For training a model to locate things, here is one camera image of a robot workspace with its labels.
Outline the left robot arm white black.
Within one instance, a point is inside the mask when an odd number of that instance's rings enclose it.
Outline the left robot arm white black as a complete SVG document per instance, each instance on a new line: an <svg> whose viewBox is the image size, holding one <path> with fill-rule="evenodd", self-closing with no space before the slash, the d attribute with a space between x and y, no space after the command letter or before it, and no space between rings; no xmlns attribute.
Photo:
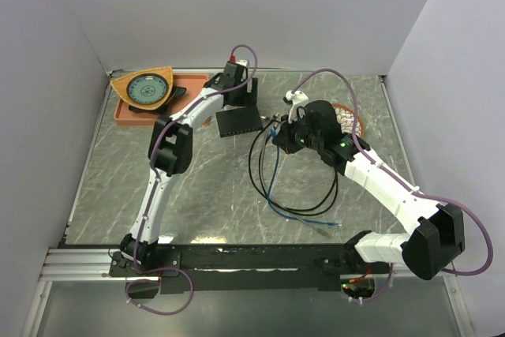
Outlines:
<svg viewBox="0 0 505 337"><path fill-rule="evenodd" d="M138 275L148 275L155 269L161 220L176 181L191 163L194 130L235 99L241 99L251 80L248 64L231 55L224 70L210 79L185 108L156 120L148 151L148 187L135 222L120 244L122 256Z"/></svg>

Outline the black network switch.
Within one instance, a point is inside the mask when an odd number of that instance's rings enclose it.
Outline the black network switch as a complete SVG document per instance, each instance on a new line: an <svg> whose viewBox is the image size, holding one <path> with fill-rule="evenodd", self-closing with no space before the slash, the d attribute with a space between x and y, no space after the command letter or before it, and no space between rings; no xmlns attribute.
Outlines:
<svg viewBox="0 0 505 337"><path fill-rule="evenodd" d="M217 112L215 116L221 137L256 132L263 128L257 106L223 110Z"/></svg>

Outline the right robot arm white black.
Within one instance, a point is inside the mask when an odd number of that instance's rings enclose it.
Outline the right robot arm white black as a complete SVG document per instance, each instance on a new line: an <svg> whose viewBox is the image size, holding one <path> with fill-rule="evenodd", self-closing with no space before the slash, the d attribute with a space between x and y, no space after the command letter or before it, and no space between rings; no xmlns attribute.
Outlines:
<svg viewBox="0 0 505 337"><path fill-rule="evenodd" d="M462 210L445 201L415 196L416 189L360 137L344 133L334 107L324 100L297 106L281 117L273 144L287 154L311 149L329 167L378 200L402 225L401 234L363 231L349 240L346 266L365 271L372 263L404 264L430 280L465 249Z"/></svg>

